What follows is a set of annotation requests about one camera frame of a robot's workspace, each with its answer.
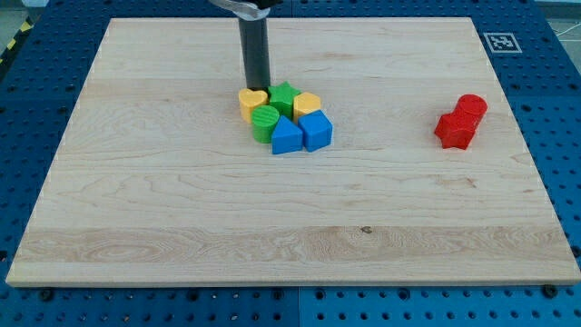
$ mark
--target plastic block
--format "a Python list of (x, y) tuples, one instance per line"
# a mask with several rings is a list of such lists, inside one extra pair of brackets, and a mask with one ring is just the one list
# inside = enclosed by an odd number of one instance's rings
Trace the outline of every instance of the plastic block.
[(294, 97), (292, 104), (292, 121), (296, 124), (299, 118), (320, 110), (320, 98), (312, 93), (305, 92)]
[(272, 154), (285, 154), (302, 150), (302, 130), (289, 118), (281, 116), (272, 132)]
[(307, 151), (313, 152), (330, 144), (333, 125), (321, 110), (299, 118), (299, 127), (303, 131), (302, 141)]
[(240, 101), (240, 115), (246, 123), (250, 124), (252, 111), (260, 105), (268, 104), (269, 95), (264, 91), (241, 89), (238, 92), (238, 100)]
[(442, 148), (466, 150), (486, 111), (487, 103), (483, 98), (474, 94), (462, 95), (454, 111), (440, 117), (434, 131), (442, 141)]
[(270, 86), (271, 105), (275, 107), (280, 114), (292, 120), (292, 103), (294, 97), (300, 94), (300, 90), (292, 87), (289, 82), (283, 82), (278, 86)]
[(279, 122), (280, 117), (279, 111), (269, 105), (261, 105), (254, 109), (251, 114), (252, 136), (254, 140), (269, 144), (274, 127), (276, 127), (276, 123)]

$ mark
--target blue block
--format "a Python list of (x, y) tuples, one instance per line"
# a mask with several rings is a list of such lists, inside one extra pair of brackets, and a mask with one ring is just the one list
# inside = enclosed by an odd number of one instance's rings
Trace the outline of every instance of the blue block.
[(282, 115), (272, 132), (272, 154), (300, 150), (302, 150), (302, 130)]
[(321, 110), (299, 118), (299, 127), (303, 131), (302, 141), (307, 151), (313, 152), (330, 144), (333, 125)]

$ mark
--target blue pegboard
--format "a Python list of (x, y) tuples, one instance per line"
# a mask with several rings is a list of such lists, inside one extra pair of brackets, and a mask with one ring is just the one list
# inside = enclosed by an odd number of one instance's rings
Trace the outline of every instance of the blue pegboard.
[[(528, 0), (285, 0), (271, 15), (472, 17), (579, 263), (581, 77), (534, 3)], [(50, 2), (0, 84), (2, 280), (109, 19), (133, 16), (231, 14), (203, 0)], [(520, 52), (491, 49), (485, 38), (490, 33), (512, 34), (511, 40), (518, 44)], [(182, 326), (188, 323), (578, 326), (581, 325), (581, 285), (16, 290), (0, 283), (0, 326)]]

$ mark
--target wooden cutting board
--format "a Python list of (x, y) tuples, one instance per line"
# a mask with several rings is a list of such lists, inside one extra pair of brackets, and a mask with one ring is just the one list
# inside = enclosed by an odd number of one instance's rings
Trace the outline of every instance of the wooden cutting board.
[[(113, 19), (13, 286), (568, 284), (579, 269), (469, 18), (271, 19), (273, 82), (333, 144), (272, 155), (240, 117), (233, 19)], [(462, 94), (467, 151), (433, 134)]]

